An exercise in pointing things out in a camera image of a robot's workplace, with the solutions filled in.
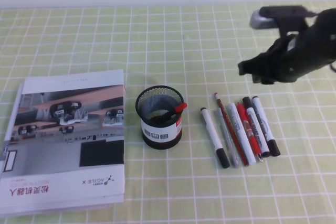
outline robotic hand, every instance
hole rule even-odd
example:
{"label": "robotic hand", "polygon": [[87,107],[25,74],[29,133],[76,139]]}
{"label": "robotic hand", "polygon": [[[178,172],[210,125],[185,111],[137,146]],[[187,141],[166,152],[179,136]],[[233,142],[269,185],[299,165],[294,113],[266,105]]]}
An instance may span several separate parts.
{"label": "robotic hand", "polygon": [[262,7],[252,14],[254,29],[279,28],[280,38],[257,57],[238,64],[239,75],[252,74],[253,83],[295,82],[299,77],[336,60],[336,8],[317,15],[302,6]]}

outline green grid tablecloth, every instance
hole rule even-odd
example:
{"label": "green grid tablecloth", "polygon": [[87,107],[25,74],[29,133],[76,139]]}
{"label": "green grid tablecloth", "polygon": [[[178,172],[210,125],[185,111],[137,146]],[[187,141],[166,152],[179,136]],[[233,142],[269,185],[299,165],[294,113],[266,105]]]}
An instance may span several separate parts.
{"label": "green grid tablecloth", "polygon": [[[1,140],[26,76],[122,68],[127,88],[125,202],[0,224],[336,223],[336,74],[324,68],[273,86],[238,76],[237,63],[278,36],[248,26],[252,11],[266,4],[276,3],[0,10]],[[314,11],[335,6],[299,4]],[[178,89],[188,103],[183,137],[167,151],[144,145],[134,107],[156,84]],[[281,156],[219,168],[199,114],[203,106],[217,108],[214,92],[225,104],[258,95]]]}

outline printed photo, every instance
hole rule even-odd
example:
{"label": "printed photo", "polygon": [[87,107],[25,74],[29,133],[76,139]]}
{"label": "printed photo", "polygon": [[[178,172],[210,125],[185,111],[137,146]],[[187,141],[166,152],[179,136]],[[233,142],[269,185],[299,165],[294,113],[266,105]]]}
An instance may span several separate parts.
{"label": "printed photo", "polygon": [[123,164],[123,85],[23,94],[2,177]]}

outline red pencil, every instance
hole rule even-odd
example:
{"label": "red pencil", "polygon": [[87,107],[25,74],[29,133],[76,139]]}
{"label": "red pencil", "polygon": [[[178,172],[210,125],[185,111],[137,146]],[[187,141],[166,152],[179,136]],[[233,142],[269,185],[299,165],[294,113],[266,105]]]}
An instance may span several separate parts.
{"label": "red pencil", "polygon": [[226,114],[226,112],[225,112],[224,106],[223,106],[223,104],[222,104],[221,99],[219,98],[218,93],[215,93],[215,98],[216,98],[216,100],[217,100],[217,104],[218,104],[218,106],[220,107],[220,109],[221,109],[221,111],[222,111],[222,114],[223,114],[223,117],[224,117],[224,121],[225,121],[225,123],[226,123],[226,125],[227,125],[227,127],[228,127],[228,129],[229,129],[230,135],[231,135],[231,137],[232,137],[232,139],[233,139],[233,142],[234,142],[234,144],[235,144],[235,146],[236,146],[236,148],[237,148],[237,150],[238,150],[238,153],[239,153],[239,155],[240,155],[240,157],[241,157],[241,160],[243,161],[243,163],[244,163],[245,166],[248,166],[247,159],[246,159],[246,157],[245,157],[245,155],[244,155],[244,152],[243,152],[243,150],[242,150],[242,148],[241,148],[241,146],[240,146],[240,143],[238,142],[236,133],[235,133],[235,131],[234,131],[233,128],[232,128],[232,125],[231,125],[231,123],[230,123],[229,117],[227,116],[227,114]]}
{"label": "red pencil", "polygon": [[251,126],[248,123],[248,119],[247,119],[247,116],[246,116],[247,112],[246,112],[244,106],[239,102],[237,103],[237,111],[238,111],[238,114],[240,116],[241,122],[243,123],[243,126],[245,128],[246,135],[247,135],[248,140],[250,142],[253,153],[254,153],[254,155],[258,156],[259,160],[262,162],[263,157],[262,157],[262,154],[261,154],[261,150],[260,150],[259,144],[257,142],[257,139],[253,134]]}

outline book cover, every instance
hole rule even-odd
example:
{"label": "book cover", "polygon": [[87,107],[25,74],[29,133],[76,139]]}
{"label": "book cover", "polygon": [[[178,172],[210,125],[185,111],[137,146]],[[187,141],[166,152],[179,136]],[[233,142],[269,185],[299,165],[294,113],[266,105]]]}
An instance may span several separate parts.
{"label": "book cover", "polygon": [[0,155],[0,216],[123,201],[123,105],[122,70],[27,78]]}

